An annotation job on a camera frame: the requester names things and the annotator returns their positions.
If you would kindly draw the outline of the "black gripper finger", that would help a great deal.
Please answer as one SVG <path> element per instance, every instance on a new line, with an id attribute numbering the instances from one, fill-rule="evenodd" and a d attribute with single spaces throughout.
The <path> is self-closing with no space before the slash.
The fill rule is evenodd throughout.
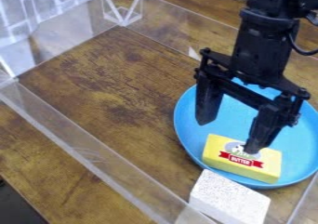
<path id="1" fill-rule="evenodd" d="M 303 101 L 301 97 L 291 99 L 290 95 L 281 94 L 271 103 L 259 107 L 243 146 L 244 152 L 248 154 L 258 153 L 271 145 L 285 126 L 297 125 Z"/>

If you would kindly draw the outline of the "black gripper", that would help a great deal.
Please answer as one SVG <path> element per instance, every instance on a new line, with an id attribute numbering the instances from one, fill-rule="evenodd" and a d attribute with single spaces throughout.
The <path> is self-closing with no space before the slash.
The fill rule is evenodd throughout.
<path id="1" fill-rule="evenodd" d="M 283 75 L 295 48 L 299 20 L 273 17 L 247 8 L 242 9 L 239 15 L 240 26 L 232 54 L 224 55 L 208 48 L 200 50 L 202 62 L 195 69 L 195 118 L 199 125 L 216 119 L 224 95 L 255 109 L 271 103 L 238 85 L 235 79 L 244 84 L 274 88 L 281 94 L 290 95 L 291 99 L 309 99 L 309 91 Z"/>

